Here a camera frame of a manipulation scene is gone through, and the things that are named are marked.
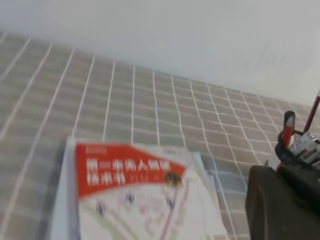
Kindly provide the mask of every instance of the gray tile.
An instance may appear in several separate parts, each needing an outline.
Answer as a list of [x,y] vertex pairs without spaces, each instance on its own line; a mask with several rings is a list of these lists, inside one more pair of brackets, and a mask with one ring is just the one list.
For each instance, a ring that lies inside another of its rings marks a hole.
[[153,132],[157,132],[157,122],[156,119],[150,119],[150,120],[146,120],[146,119],[141,119],[138,117],[134,117],[133,119],[133,127],[135,129],[143,129],[143,130],[148,130],[148,131],[153,131]]
[[249,232],[249,228],[246,223],[247,220],[247,216],[246,213],[244,212],[232,212],[231,213],[231,218],[232,218],[232,222],[234,225],[234,230],[237,234],[239,235],[245,235],[245,234],[250,234]]
[[[78,125],[77,129],[75,130],[74,137],[96,141],[96,140],[101,140],[103,138],[103,133],[104,133],[103,127],[97,130],[97,129],[92,129],[91,127],[88,127],[88,126]],[[105,140],[110,142],[115,142],[115,143],[117,142],[116,140],[108,139],[107,137],[105,137]]]
[[271,132],[271,133],[278,133],[279,132],[278,129],[272,124],[258,122],[258,125],[260,126],[260,128],[263,131]]
[[253,115],[255,115],[255,113],[263,114],[263,115],[267,114],[265,109],[262,106],[248,104],[248,107],[249,107],[250,111],[253,113]]
[[203,121],[203,127],[206,130],[211,130],[211,131],[217,131],[217,132],[224,133],[224,129],[222,128],[220,123],[204,120]]
[[239,118],[239,121],[241,122],[241,125],[244,128],[259,129],[259,126],[257,125],[256,121],[246,120],[243,118]]
[[154,72],[154,81],[159,81],[164,84],[171,84],[171,76],[162,72]]
[[80,115],[84,116],[92,116],[95,119],[105,119],[106,118],[106,109],[107,109],[107,103],[103,107],[94,106],[88,104],[86,100],[84,100]]
[[268,117],[266,114],[262,115],[255,112],[253,112],[252,114],[257,122],[272,124],[270,117]]
[[112,83],[112,89],[132,91],[133,85],[131,83],[114,80]]
[[246,211],[245,203],[246,203],[246,196],[237,193],[226,193],[225,200],[228,204],[229,209],[231,210],[238,210],[238,211]]
[[234,160],[231,148],[228,146],[217,146],[209,144],[209,149],[214,158],[217,157],[221,159]]
[[[101,123],[102,125],[105,122],[105,118],[96,119],[97,123]],[[131,114],[118,114],[114,111],[109,111],[107,116],[108,123],[121,124],[128,127],[132,125],[132,116]]]
[[243,137],[228,135],[228,139],[232,147],[251,150],[248,141]]
[[136,66],[134,73],[135,73],[136,79],[145,79],[145,80],[152,81],[153,73],[152,73],[152,70],[150,69]]
[[134,95],[134,104],[137,106],[156,107],[155,99],[144,95]]
[[215,112],[205,111],[205,110],[201,110],[201,109],[199,109],[198,111],[199,111],[200,118],[203,121],[211,121],[211,122],[216,122],[216,123],[220,122],[218,115]]
[[185,139],[185,146],[189,151],[208,153],[208,148],[205,142],[195,141],[189,138]]
[[240,176],[218,173],[223,189],[233,190],[241,193],[246,192],[245,184]]
[[14,190],[14,185],[10,184],[1,184],[0,185],[0,201],[1,202],[9,202],[12,192]]
[[157,116],[159,120],[176,123],[178,124],[179,121],[179,114],[177,111],[167,111],[164,109],[157,110]]
[[173,85],[176,88],[191,90],[190,82],[189,82],[189,80],[187,80],[185,78],[179,78],[177,76],[174,76],[173,77]]
[[252,151],[234,148],[233,152],[235,155],[235,159],[238,162],[250,163],[250,164],[258,164],[259,163]]
[[271,153],[272,148],[267,141],[250,141],[254,151]]
[[16,204],[42,213],[49,213],[55,202],[55,195],[30,188],[20,188]]
[[261,102],[267,108],[278,109],[278,106],[274,101],[267,101],[262,99]]
[[167,85],[167,84],[156,84],[155,90],[165,92],[168,94],[174,94],[174,90],[172,89],[172,86]]
[[201,109],[201,110],[210,111],[210,112],[216,111],[215,106],[210,102],[196,100],[196,106],[198,109]]
[[240,126],[238,119],[235,116],[220,114],[219,118],[222,124],[232,125],[232,126]]
[[206,141],[210,144],[228,145],[228,140],[225,133],[205,131]]
[[217,171],[240,175],[239,169],[237,168],[237,165],[235,162],[226,161],[219,158],[215,158],[214,160],[215,160]]
[[128,143],[131,141],[131,129],[107,124],[105,139],[109,142]]
[[231,108],[230,102],[226,98],[211,96],[214,104]]
[[153,120],[156,119],[156,109],[143,108],[141,106],[134,105],[134,115]]
[[244,132],[241,127],[223,125],[223,128],[228,134],[233,134],[233,135],[245,138]]
[[221,105],[215,105],[215,109],[217,113],[220,114],[228,114],[228,115],[235,115],[234,111],[231,107],[221,106]]
[[234,109],[249,111],[247,104],[245,104],[244,102],[230,100],[230,103]]
[[181,134],[181,129],[179,124],[168,124],[168,123],[159,121],[158,127],[159,127],[159,134],[174,134],[174,135]]
[[215,171],[216,168],[215,168],[214,160],[212,159],[212,157],[206,153],[201,153],[200,155],[201,155],[201,160],[202,160],[204,169]]
[[131,104],[125,104],[122,102],[117,102],[114,100],[110,100],[109,104],[109,111],[118,111],[123,113],[131,113],[132,112],[132,105]]
[[274,122],[274,124],[277,125],[277,126],[283,126],[283,124],[284,124],[283,116],[282,117],[280,117],[280,116],[277,116],[277,117],[271,116],[271,119]]
[[176,96],[176,100],[175,100],[175,96],[173,94],[164,93],[164,92],[156,92],[156,99],[161,100],[161,101],[170,102],[170,103],[175,103],[176,101],[178,102],[178,99],[180,100],[181,97]]
[[161,101],[161,100],[156,100],[156,105],[158,109],[168,109],[172,111],[177,110],[177,105],[175,102],[167,102],[167,101]]
[[136,85],[134,86],[134,97],[136,96],[144,96],[149,97],[151,99],[154,99],[157,97],[157,92],[154,93],[154,90],[152,88],[139,88]]
[[267,136],[267,138],[270,142],[277,142],[278,141],[278,133],[265,132],[265,135]]
[[242,111],[242,110],[238,110],[235,109],[235,114],[238,116],[238,118],[242,118],[242,119],[248,119],[248,120],[252,120],[254,121],[254,117],[252,116],[252,114],[248,111]]
[[221,97],[221,98],[228,98],[223,88],[214,87],[214,86],[210,86],[209,88],[210,88],[211,95]]
[[260,102],[259,98],[257,98],[256,96],[247,96],[247,95],[243,95],[243,96],[244,96],[245,101],[248,104],[254,104],[254,105],[261,106],[261,102]]
[[186,138],[200,142],[206,142],[204,132],[201,128],[191,128],[187,126],[182,126],[182,132]]
[[198,117],[186,115],[186,114],[181,114],[180,117],[181,117],[182,125],[186,125],[194,128],[202,128],[201,121]]
[[[68,101],[70,102],[70,104],[74,104],[75,106],[78,104],[80,104],[79,102],[77,102],[76,100],[71,100],[68,99]],[[84,101],[83,101],[83,105],[82,107],[86,106],[88,108],[95,108],[95,109],[104,109],[104,112],[107,110],[107,105],[108,105],[108,96],[103,96],[103,97],[97,97],[96,95],[92,95],[89,94],[88,92],[86,93],[85,97],[84,97]],[[114,101],[111,99],[110,104],[109,104],[109,108],[110,109],[117,109],[118,105],[124,105],[123,103],[119,103],[117,101]]]
[[184,146],[184,140],[182,136],[172,136],[172,135],[160,135],[159,136],[160,145],[169,146]]
[[132,95],[133,93],[131,91],[118,91],[113,89],[110,98],[116,101],[132,103]]
[[182,96],[176,96],[176,102],[178,105],[187,106],[187,107],[196,107],[195,101],[193,98],[186,98]]
[[194,92],[193,95],[196,100],[212,103],[212,99],[209,94]]
[[263,134],[261,130],[251,129],[251,128],[244,128],[244,133],[248,139],[251,140],[267,140],[266,136]]
[[45,239],[48,221],[35,220],[26,216],[11,213],[4,239],[41,240]]
[[199,93],[209,94],[208,86],[205,83],[196,83],[191,81],[192,90]]
[[140,144],[158,144],[157,133],[145,132],[138,129],[133,129],[133,142]]
[[195,107],[178,105],[178,109],[181,114],[190,114],[192,116],[198,117],[198,111]]
[[245,99],[241,96],[241,94],[227,91],[227,95],[230,100],[237,100],[237,101],[245,102]]

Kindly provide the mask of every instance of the white grout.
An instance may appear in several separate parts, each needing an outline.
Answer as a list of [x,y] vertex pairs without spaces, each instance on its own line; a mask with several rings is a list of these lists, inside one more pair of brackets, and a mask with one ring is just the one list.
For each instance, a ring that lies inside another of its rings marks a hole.
[[110,106],[110,97],[111,97],[112,83],[114,82],[115,66],[116,66],[116,61],[113,62],[113,67],[112,67],[111,82],[110,82],[109,95],[108,95],[108,102],[107,102],[107,104],[106,104],[106,110],[105,110],[105,119],[104,119],[104,127],[103,127],[102,141],[105,141],[105,139],[106,139],[107,122],[108,122],[108,112],[109,112],[109,106]]
[[180,132],[182,135],[182,140],[183,140],[183,146],[186,148],[186,139],[185,139],[185,135],[184,132],[182,131],[182,124],[181,124],[181,113],[178,107],[178,103],[177,103],[177,96],[176,96],[176,90],[175,90],[175,85],[174,85],[174,77],[171,75],[171,85],[172,85],[172,90],[173,90],[173,96],[174,96],[174,102],[175,102],[175,106],[176,106],[176,110],[178,111],[178,117],[179,117],[179,125],[180,125]]
[[5,40],[6,36],[8,35],[7,32],[5,32],[2,37],[0,38],[0,45],[3,43],[3,41]]
[[[242,97],[243,97],[243,99],[244,99],[244,102],[245,102],[246,106],[247,106],[248,109],[250,110],[250,108],[249,108],[249,106],[248,106],[248,103],[247,103],[244,95],[243,95],[242,93],[241,93],[241,95],[242,95]],[[260,103],[261,103],[262,107],[264,108],[265,112],[268,114],[268,112],[267,112],[267,110],[265,109],[265,106],[263,105],[263,103],[262,103],[262,101],[261,101],[260,98],[259,98],[259,100],[260,100]],[[271,148],[271,150],[272,150],[273,147],[272,147],[272,145],[271,145],[271,143],[270,143],[270,141],[269,141],[269,138],[268,138],[267,134],[266,134],[265,131],[263,131],[262,128],[260,127],[260,125],[259,125],[258,121],[256,120],[254,114],[253,114],[252,112],[250,112],[250,113],[251,113],[251,116],[253,117],[253,119],[256,121],[256,124],[258,125],[259,129],[261,130],[261,132],[262,132],[263,135],[265,136],[265,138],[266,138],[267,142],[269,143],[269,146],[270,146],[270,148]]]
[[10,124],[13,122],[13,119],[15,118],[16,114],[17,114],[17,111],[19,110],[21,104],[23,103],[23,101],[25,100],[25,97],[27,95],[27,93],[29,92],[29,89],[32,85],[32,83],[34,82],[35,80],[35,77],[37,76],[37,74],[39,73],[42,65],[44,64],[44,62],[46,61],[50,51],[51,51],[51,48],[52,48],[52,44],[49,46],[48,50],[46,51],[43,59],[41,60],[41,62],[39,63],[39,66],[38,68],[35,70],[35,72],[33,73],[32,77],[30,78],[26,88],[23,90],[22,94],[20,95],[18,101],[16,102],[16,104],[14,105],[13,107],[13,110],[11,112],[11,114],[9,115],[9,117],[7,118],[7,120],[5,121],[5,124],[0,132],[0,143],[3,141],[8,129],[9,129],[9,126]]
[[[209,91],[210,97],[211,97],[210,87],[209,87],[208,84],[207,84],[206,86],[207,86],[207,88],[208,88],[208,91]],[[212,101],[212,103],[213,103],[213,106],[214,106],[215,111],[217,112],[217,108],[216,108],[216,105],[215,105],[214,100],[212,99],[212,97],[211,97],[211,101]],[[233,146],[231,146],[230,141],[229,141],[228,133],[227,133],[227,131],[225,130],[225,128],[224,128],[224,126],[223,126],[223,124],[222,124],[222,122],[221,122],[221,119],[220,119],[220,117],[219,117],[219,114],[217,114],[217,116],[218,116],[218,119],[219,119],[219,122],[220,122],[220,126],[222,127],[222,129],[223,129],[223,131],[224,131],[224,134],[225,134],[225,137],[226,137],[228,146],[230,147],[230,150],[231,150],[231,153],[232,153],[232,156],[233,156],[233,159],[234,159],[234,163],[235,163],[235,165],[236,165],[236,168],[238,169],[238,171],[239,171],[239,173],[240,173],[240,175],[241,175],[241,179],[242,179],[242,181],[243,181],[243,184],[244,184],[245,189],[247,189],[247,188],[248,188],[247,183],[246,183],[246,181],[245,181],[245,179],[244,179],[244,176],[242,175],[242,172],[241,172],[240,167],[238,166],[237,159],[236,159],[236,155],[235,155],[234,150],[233,150]]]
[[158,145],[160,145],[159,124],[158,124],[158,106],[157,106],[156,83],[155,83],[155,71],[152,71],[152,83],[153,83],[153,96],[154,96],[154,104],[155,104],[156,136],[157,136],[157,139],[158,139]]
[[[225,89],[225,88],[224,88],[224,91],[225,91],[225,94],[226,94],[226,96],[228,97],[228,101],[229,101],[229,103],[230,103],[230,105],[231,105],[231,102],[230,102],[230,99],[229,99],[228,92],[226,91],[226,89]],[[248,137],[247,137],[247,135],[246,135],[246,132],[245,132],[245,130],[244,130],[244,128],[243,128],[243,126],[242,126],[241,121],[239,120],[239,118],[238,118],[238,116],[237,116],[237,114],[236,114],[235,110],[234,110],[233,108],[232,108],[232,110],[233,110],[233,112],[234,112],[235,117],[236,117],[236,118],[237,118],[237,120],[239,121],[239,124],[240,124],[240,126],[241,126],[241,130],[242,130],[242,132],[243,132],[243,134],[244,134],[244,136],[245,136],[245,139],[246,139],[246,140],[247,140],[247,142],[249,143],[250,148],[251,148],[251,150],[252,150],[252,152],[253,152],[253,154],[254,154],[254,156],[255,156],[255,158],[256,158],[256,160],[257,160],[257,162],[261,165],[261,162],[260,162],[259,158],[257,157],[257,155],[256,155],[256,153],[255,153],[255,150],[254,150],[254,148],[252,147],[252,144],[251,144],[251,142],[249,141],[249,139],[248,139]]]
[[[196,106],[196,111],[198,113],[198,117],[200,119],[200,122],[201,122],[201,125],[202,125],[202,131],[203,131],[203,135],[204,135],[204,139],[205,139],[205,143],[206,143],[206,147],[208,149],[208,153],[209,155],[211,156],[211,159],[213,160],[213,164],[214,164],[214,168],[217,169],[217,165],[216,165],[216,161],[214,159],[214,156],[212,155],[211,151],[210,151],[210,148],[209,148],[209,145],[208,145],[208,142],[207,142],[207,137],[206,137],[206,131],[205,131],[205,127],[204,127],[204,123],[200,117],[200,113],[199,113],[199,109],[198,109],[198,106],[197,106],[197,101],[195,99],[195,95],[194,95],[194,92],[193,92],[193,89],[192,89],[192,83],[191,83],[191,80],[189,80],[189,83],[190,83],[190,89],[191,89],[191,93],[192,93],[192,96],[193,96],[193,101],[194,101],[194,104]],[[224,201],[224,204],[227,208],[227,211],[228,211],[228,217],[229,217],[229,220],[230,220],[230,224],[231,224],[231,228],[232,228],[232,231],[233,231],[233,234],[236,235],[236,230],[235,230],[235,226],[234,226],[234,223],[232,221],[232,218],[231,218],[231,215],[229,213],[229,207],[228,207],[228,204],[227,204],[227,200],[226,200],[226,197],[225,197],[225,194],[224,194],[224,190],[222,188],[222,185],[221,185],[221,182],[220,182],[220,179],[219,179],[219,176],[216,175],[216,179],[218,181],[218,184],[219,184],[219,187],[221,189],[221,192],[222,192],[222,198],[223,198],[223,201]]]
[[22,53],[25,51],[26,47],[28,46],[29,42],[31,40],[31,37],[27,39],[23,47],[18,51],[16,56],[13,58],[13,60],[10,62],[9,66],[6,68],[5,72],[0,76],[0,83],[8,76],[9,72],[12,70],[12,68],[15,66],[18,59],[21,57]]
[[87,76],[86,81],[85,81],[85,86],[84,86],[83,94],[82,94],[82,97],[81,97],[79,109],[78,109],[78,112],[76,114],[76,119],[75,119],[74,126],[73,126],[73,129],[72,129],[72,134],[71,134],[72,138],[75,137],[75,132],[76,132],[76,129],[77,129],[77,125],[78,125],[78,121],[79,121],[82,105],[84,104],[84,99],[85,99],[85,95],[86,95],[86,92],[87,92],[87,87],[88,87],[88,83],[89,83],[89,80],[90,80],[92,68],[93,68],[94,63],[95,63],[95,58],[96,58],[96,56],[94,55],[93,58],[92,58],[92,63],[91,63],[91,66],[90,66],[90,70],[89,70],[88,76]]
[[14,210],[14,207],[15,207],[15,204],[16,204],[16,201],[17,201],[17,197],[18,197],[18,194],[19,194],[20,187],[23,184],[24,177],[25,177],[25,175],[27,173],[27,170],[28,170],[28,167],[29,167],[29,165],[30,165],[30,163],[31,163],[31,161],[33,159],[32,157],[34,155],[34,151],[36,149],[36,146],[37,146],[37,144],[39,142],[40,135],[41,135],[41,133],[43,131],[43,128],[45,126],[45,123],[46,123],[46,121],[47,121],[47,119],[49,117],[49,113],[50,113],[51,108],[52,108],[52,106],[53,106],[53,104],[55,102],[55,99],[57,97],[58,91],[59,91],[60,86],[62,84],[62,81],[63,81],[63,79],[65,77],[66,71],[67,71],[68,66],[69,66],[69,64],[71,62],[73,54],[74,54],[74,49],[72,50],[70,58],[69,58],[66,66],[65,66],[65,69],[64,69],[62,75],[61,75],[59,83],[58,83],[58,85],[57,85],[57,87],[55,89],[54,95],[53,95],[53,97],[51,99],[50,105],[49,105],[49,107],[48,107],[48,109],[47,109],[47,111],[45,113],[44,119],[43,119],[43,121],[42,121],[42,123],[41,123],[41,125],[40,125],[40,127],[39,127],[39,129],[37,131],[37,133],[36,133],[36,136],[35,136],[35,139],[34,139],[34,141],[32,143],[32,147],[30,149],[30,152],[29,152],[27,158],[25,159],[25,161],[23,163],[21,172],[20,172],[19,177],[18,177],[18,179],[16,181],[16,185],[15,185],[13,191],[12,191],[10,200],[8,201],[9,203],[8,203],[6,212],[5,212],[4,216],[3,216],[2,226],[0,228],[0,240],[4,237],[5,231],[7,229],[7,226],[9,224],[9,220],[10,220],[10,216],[11,216],[10,213]]
[[132,113],[131,113],[131,144],[134,143],[134,119],[135,119],[135,79],[136,79],[136,66],[133,66],[132,74]]

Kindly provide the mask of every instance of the red pen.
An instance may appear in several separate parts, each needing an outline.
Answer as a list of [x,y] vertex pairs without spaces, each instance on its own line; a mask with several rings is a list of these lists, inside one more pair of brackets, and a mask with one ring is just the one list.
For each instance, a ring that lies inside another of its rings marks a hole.
[[282,141],[284,146],[288,147],[290,143],[291,136],[295,129],[295,118],[290,116],[285,123],[283,133],[282,133]]

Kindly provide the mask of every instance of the pen holder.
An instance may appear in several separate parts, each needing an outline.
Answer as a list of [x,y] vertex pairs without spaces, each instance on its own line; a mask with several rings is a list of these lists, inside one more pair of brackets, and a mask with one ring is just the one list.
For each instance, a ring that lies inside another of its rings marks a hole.
[[[302,131],[294,130],[294,142],[297,141],[304,133]],[[278,134],[277,137],[277,144],[274,147],[270,157],[265,161],[264,165],[271,167],[275,170],[281,165],[289,165],[289,164],[299,164],[301,166],[308,166],[311,165],[307,164],[306,162],[300,160],[296,157],[285,145],[282,139],[283,131]]]

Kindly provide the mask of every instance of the pen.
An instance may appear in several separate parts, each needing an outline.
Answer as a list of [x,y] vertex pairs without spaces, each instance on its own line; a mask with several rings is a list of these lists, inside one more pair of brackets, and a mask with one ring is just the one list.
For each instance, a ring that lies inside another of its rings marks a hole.
[[313,119],[314,119],[314,116],[315,116],[315,114],[316,114],[316,111],[317,111],[319,102],[320,102],[320,90],[319,90],[318,95],[316,96],[316,98],[315,98],[315,100],[314,100],[314,103],[313,103],[312,109],[311,109],[311,111],[310,111],[308,120],[306,121],[306,124],[305,124],[305,126],[304,126],[303,133],[305,133],[306,131],[309,130],[309,128],[310,128],[310,126],[311,126],[311,123],[312,123],[312,121],[313,121]]
[[294,127],[295,127],[295,119],[293,116],[290,116],[284,125],[284,129],[282,133],[282,141],[285,147],[289,146],[291,136],[294,132]]
[[294,111],[286,111],[283,118],[283,130],[285,130],[285,125],[290,117],[293,117],[293,130],[295,130],[296,114]]

